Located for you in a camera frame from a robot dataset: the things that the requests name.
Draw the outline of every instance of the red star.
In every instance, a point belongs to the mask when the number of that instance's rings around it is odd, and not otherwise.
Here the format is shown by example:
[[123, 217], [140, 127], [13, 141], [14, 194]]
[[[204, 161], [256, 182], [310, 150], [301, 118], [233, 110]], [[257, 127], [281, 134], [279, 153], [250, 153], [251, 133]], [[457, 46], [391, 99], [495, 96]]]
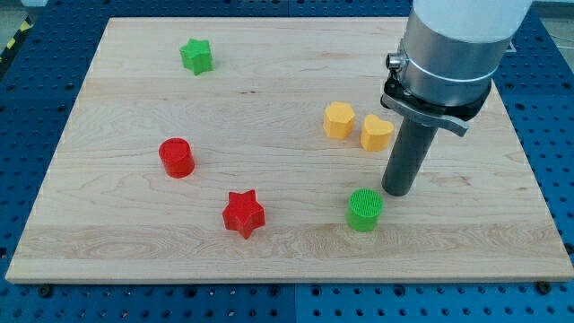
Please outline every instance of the red star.
[[265, 225], [265, 210], [255, 197], [252, 189], [243, 194], [230, 192], [230, 203], [223, 210], [225, 229], [238, 231], [248, 239], [251, 232]]

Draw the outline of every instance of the star-shaped block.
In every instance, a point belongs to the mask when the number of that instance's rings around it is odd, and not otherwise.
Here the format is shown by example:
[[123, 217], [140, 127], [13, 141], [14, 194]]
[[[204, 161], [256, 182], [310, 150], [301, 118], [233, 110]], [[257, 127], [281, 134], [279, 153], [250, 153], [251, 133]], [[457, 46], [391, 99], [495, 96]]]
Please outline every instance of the star-shaped block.
[[238, 231], [248, 239], [254, 229], [265, 225], [265, 210], [256, 201], [255, 190], [230, 192], [230, 202], [223, 210], [225, 229]]
[[213, 70], [212, 51], [208, 40], [190, 39], [189, 42], [179, 49], [183, 66], [199, 75]]

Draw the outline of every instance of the yellow and black tape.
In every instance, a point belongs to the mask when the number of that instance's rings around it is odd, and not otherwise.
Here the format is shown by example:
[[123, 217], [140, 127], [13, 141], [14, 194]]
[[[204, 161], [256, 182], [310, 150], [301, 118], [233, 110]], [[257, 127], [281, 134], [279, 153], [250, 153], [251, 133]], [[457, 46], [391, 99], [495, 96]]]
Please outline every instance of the yellow and black tape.
[[32, 22], [30, 17], [26, 17], [22, 25], [20, 25], [20, 28], [16, 31], [16, 34], [14, 34], [12, 39], [8, 41], [8, 44], [6, 44], [6, 48], [0, 53], [0, 80], [2, 80], [8, 71], [8, 67], [10, 67], [16, 54], [28, 37], [31, 27]]

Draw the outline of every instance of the green cylinder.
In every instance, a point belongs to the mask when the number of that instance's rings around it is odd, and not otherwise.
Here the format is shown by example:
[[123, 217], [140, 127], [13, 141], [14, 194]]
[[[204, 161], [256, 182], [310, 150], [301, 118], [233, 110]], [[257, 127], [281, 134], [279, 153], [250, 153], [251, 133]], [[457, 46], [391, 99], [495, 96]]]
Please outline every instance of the green cylinder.
[[347, 224], [356, 231], [372, 231], [377, 226], [383, 206], [383, 200], [377, 192], [368, 188], [357, 189], [349, 198]]

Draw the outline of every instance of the yellow block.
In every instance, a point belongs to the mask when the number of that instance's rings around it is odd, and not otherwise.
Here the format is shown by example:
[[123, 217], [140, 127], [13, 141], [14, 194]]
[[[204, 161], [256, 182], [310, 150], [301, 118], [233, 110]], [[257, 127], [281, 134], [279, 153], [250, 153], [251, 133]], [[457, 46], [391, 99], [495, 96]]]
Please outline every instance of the yellow block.
[[392, 123], [368, 115], [362, 124], [361, 146], [367, 152], [379, 152], [388, 147], [395, 130]]
[[325, 109], [323, 128], [330, 138], [345, 139], [351, 132], [355, 122], [355, 112], [351, 104], [333, 102]]

